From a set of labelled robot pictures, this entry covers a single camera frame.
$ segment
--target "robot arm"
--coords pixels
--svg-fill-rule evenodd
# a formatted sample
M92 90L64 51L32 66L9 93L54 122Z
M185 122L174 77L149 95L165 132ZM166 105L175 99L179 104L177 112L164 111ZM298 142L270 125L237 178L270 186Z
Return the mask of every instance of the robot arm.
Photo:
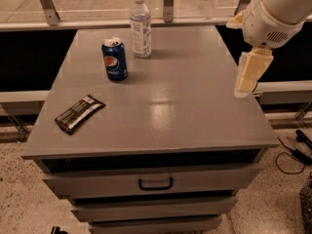
M252 0L227 27L242 28L244 40L253 46L242 53L234 95L244 98L273 60L271 49L284 46L312 13L312 0Z

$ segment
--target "candy bar wrapper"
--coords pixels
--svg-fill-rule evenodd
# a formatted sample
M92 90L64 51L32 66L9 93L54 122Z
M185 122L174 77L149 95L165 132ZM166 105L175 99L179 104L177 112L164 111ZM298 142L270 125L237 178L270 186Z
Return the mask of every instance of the candy bar wrapper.
M83 122L103 107L103 102L88 95L61 113L55 121L62 131L71 136Z

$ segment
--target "floor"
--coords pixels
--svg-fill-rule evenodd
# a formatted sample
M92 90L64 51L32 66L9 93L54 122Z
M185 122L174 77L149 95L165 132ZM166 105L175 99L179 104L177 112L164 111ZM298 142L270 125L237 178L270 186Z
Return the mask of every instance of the floor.
M286 146L307 155L311 153L305 143L295 140L295 130L302 129L312 138L312 115L306 116L308 128L300 128L292 116L267 114L267 118ZM1 128L0 138L17 136L16 132L13 127ZM24 146L25 142L0 143L1 233L50 234L52 226L57 225L69 234L89 234L88 224L79 222L70 212L70 204L59 200L41 180L44 174L35 163L21 159ZM205 234L304 233L299 192L311 168L306 167L299 175L283 174L275 165L276 157L282 152L288 152L282 145L266 151L260 161L262 171L247 189L239 191L237 204L222 216L221 225ZM282 155L278 164L289 173L303 167L287 155Z
M127 17L133 0L118 0L119 9L108 9L109 0L55 0L63 20L108 19ZM235 10L238 0L175 0L177 17L228 16ZM161 17L162 0L149 0L155 17ZM38 0L0 0L0 22L44 20ZM311 150L295 140L295 130L300 126L293 115L279 120L267 115L285 145L309 155ZM308 128L302 129L312 138L311 116ZM32 161L24 161L20 151L25 142L16 142L16 129L0 128L0 233L50 234L58 225L70 234L87 234L87 223L79 222L70 212L70 204L59 200L42 181L43 173ZM280 145L268 149L262 157L261 173L245 190L241 190L236 206L222 216L216 230L205 234L301 234L304 233L299 192L309 178L311 168L299 175L285 175L275 165L276 157L288 150ZM289 172L300 171L302 165L286 155L279 159L280 166Z

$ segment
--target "pepsi can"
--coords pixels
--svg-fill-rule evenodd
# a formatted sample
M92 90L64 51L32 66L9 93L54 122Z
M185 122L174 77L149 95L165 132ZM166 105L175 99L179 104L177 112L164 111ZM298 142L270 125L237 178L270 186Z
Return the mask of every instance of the pepsi can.
M104 40L101 46L107 77L121 81L128 76L125 46L118 37Z

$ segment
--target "gray cabinet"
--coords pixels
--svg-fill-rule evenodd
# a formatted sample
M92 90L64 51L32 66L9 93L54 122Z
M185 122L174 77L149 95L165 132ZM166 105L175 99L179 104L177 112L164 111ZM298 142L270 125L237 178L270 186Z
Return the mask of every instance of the gray cabinet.
M102 67L112 35L126 46L120 83ZM21 155L92 233L216 228L278 144L255 99L233 96L235 62L220 39L208 25L156 27L152 57L139 59L128 29L77 32ZM68 136L54 119L86 94L106 106Z

